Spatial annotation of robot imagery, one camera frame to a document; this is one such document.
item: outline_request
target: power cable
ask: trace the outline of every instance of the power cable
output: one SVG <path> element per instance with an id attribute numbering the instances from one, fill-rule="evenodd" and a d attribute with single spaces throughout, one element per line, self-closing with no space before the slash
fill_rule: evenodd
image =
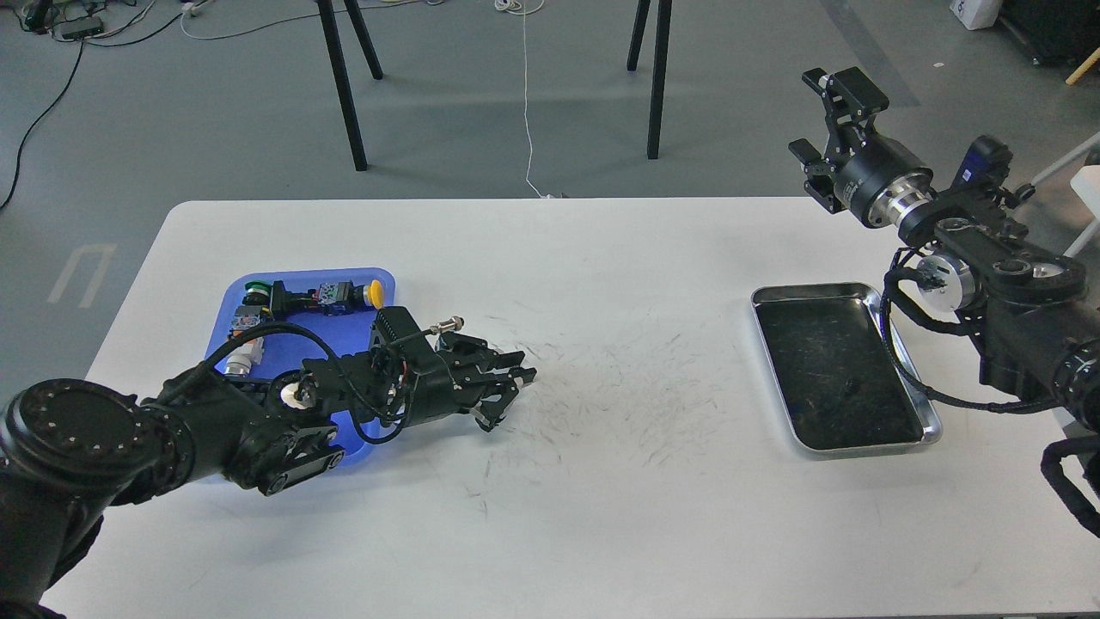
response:
<path id="1" fill-rule="evenodd" d="M 31 136 L 31 132 L 34 131 L 34 128 L 37 126 L 40 122 L 42 122 L 42 119 L 45 118 L 46 114 L 50 113 L 50 111 L 53 110 L 58 102 L 61 102 L 62 97 L 65 96 L 65 92 L 68 92 L 68 88 L 69 86 L 73 85 L 73 78 L 76 77 L 76 69 L 77 67 L 80 66 L 80 58 L 82 57 L 84 57 L 84 42 L 81 41 L 80 51 L 77 52 L 76 62 L 73 63 L 73 70 L 69 71 L 68 79 L 65 80 L 65 87 L 62 88 L 62 91 L 61 93 L 57 95 L 57 98 L 55 98 L 53 102 L 50 103 L 50 107 L 47 107 L 42 113 L 40 113 L 38 118 L 34 119 L 34 122 L 32 122 L 31 126 L 28 128 L 26 133 L 23 133 L 23 139 L 19 142 L 19 148 L 15 151 L 15 174 L 11 179 L 11 189 L 8 190 L 8 197 L 6 197 L 3 202 L 0 203 L 0 210 L 7 207 L 8 203 L 11 201 L 12 196 L 15 195 L 15 185 L 19 184 L 19 170 L 23 159 L 23 146 L 26 145 L 26 139 Z"/>

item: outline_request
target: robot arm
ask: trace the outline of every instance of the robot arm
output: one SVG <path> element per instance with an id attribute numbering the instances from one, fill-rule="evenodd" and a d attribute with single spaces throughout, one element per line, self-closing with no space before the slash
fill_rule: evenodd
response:
<path id="1" fill-rule="evenodd" d="M 268 322 L 139 404 L 82 380 L 50 380 L 0 413 L 0 615 L 52 617 L 37 601 L 88 552 L 109 506 L 140 504 L 221 474 L 266 496 L 334 468 L 331 416 L 348 410 L 364 440 L 470 413 L 486 432 L 536 371 L 457 332 L 461 319 L 421 331 L 404 307 L 380 309 L 371 346 L 337 358 L 301 328 Z M 222 375 L 215 365 L 242 343 L 276 333 L 316 339 L 306 360 L 274 380 Z M 431 347 L 427 335 L 438 335 Z M 369 436 L 361 424 L 389 429 Z"/>
<path id="2" fill-rule="evenodd" d="M 829 137 L 820 153 L 807 140 L 791 142 L 802 163 L 804 188 L 832 213 L 850 210 L 864 225 L 893 224 L 901 253 L 921 255 L 915 268 L 897 259 L 886 275 L 881 328 L 889 336 L 889 307 L 915 323 L 965 336 L 980 356 L 979 383 L 1015 396 L 1019 404 L 975 405 L 946 397 L 913 377 L 930 398 L 1002 413 L 1056 406 L 1088 431 L 1100 431 L 1100 313 L 1085 303 L 1085 267 L 1024 240 L 1027 228 L 1008 210 L 1034 187 L 1004 189 L 1012 158 L 983 135 L 975 141 L 953 186 L 932 188 L 932 169 L 895 140 L 879 134 L 875 117 L 889 99 L 858 68 L 802 76 L 825 107 Z M 928 317 L 901 288 L 916 281 L 926 302 L 957 322 Z M 893 355 L 892 346 L 887 346 Z M 1063 441 L 1047 449 L 1042 471 L 1078 521 L 1100 537 L 1100 515 L 1062 474 L 1060 460 L 1087 458 L 1086 478 L 1100 493 L 1100 439 Z"/>

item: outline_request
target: electronic component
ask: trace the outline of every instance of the electronic component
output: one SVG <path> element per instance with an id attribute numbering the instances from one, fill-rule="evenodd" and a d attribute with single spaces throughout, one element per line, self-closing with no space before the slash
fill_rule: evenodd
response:
<path id="1" fill-rule="evenodd" d="M 102 34 L 102 32 L 103 20 L 97 18 L 96 15 L 88 15 L 70 22 L 59 23 L 54 26 L 54 34 L 64 41 L 79 41 L 81 38 L 95 36 L 96 34 Z"/>

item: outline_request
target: metal tray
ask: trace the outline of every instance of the metal tray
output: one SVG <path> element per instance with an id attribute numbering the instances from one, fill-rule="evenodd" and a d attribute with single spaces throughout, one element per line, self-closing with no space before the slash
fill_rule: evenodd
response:
<path id="1" fill-rule="evenodd" d="M 861 283 L 762 287 L 752 309 L 795 441 L 815 454 L 877 455 L 927 445 L 942 427 L 878 332 L 879 292 Z M 913 363 L 893 332 L 902 365 Z"/>

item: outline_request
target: plastic tray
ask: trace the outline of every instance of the plastic tray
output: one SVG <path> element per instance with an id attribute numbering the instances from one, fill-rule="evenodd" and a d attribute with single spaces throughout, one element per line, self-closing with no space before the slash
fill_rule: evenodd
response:
<path id="1" fill-rule="evenodd" d="M 316 288 L 326 281 L 352 280 L 356 285 L 370 284 L 373 279 L 382 281 L 382 287 L 386 292 L 386 303 L 394 300 L 395 284 L 394 276 L 387 270 L 377 267 L 363 268 L 330 268 L 321 270 L 284 270 L 272 273 L 250 273 L 233 281 L 222 297 L 221 307 L 218 308 L 218 316 L 215 320 L 213 331 L 210 333 L 210 343 L 207 345 L 207 355 L 213 353 L 216 349 L 226 342 L 229 334 L 229 327 L 233 319 L 233 312 L 241 298 L 244 296 L 244 284 L 253 279 L 274 281 L 283 279 L 286 288 L 292 291 L 305 291 Z M 289 318 L 289 322 L 306 328 L 321 336 L 338 355 L 352 355 L 366 351 L 370 345 L 371 325 L 374 323 L 375 312 L 355 312 L 345 317 L 323 317 L 320 314 L 297 314 Z M 271 379 L 287 372 L 301 367 L 302 360 L 323 358 L 324 353 L 312 342 L 294 335 L 275 335 L 264 339 L 264 355 L 260 364 L 253 366 L 250 378 Z M 218 371 L 224 372 L 224 362 L 218 365 Z M 332 421 L 339 427 L 336 443 L 344 449 L 344 458 L 340 466 L 350 466 L 363 461 L 374 447 L 364 443 L 352 427 L 351 417 L 346 412 L 332 416 Z M 364 427 L 367 434 L 378 436 L 384 433 L 374 421 Z"/>

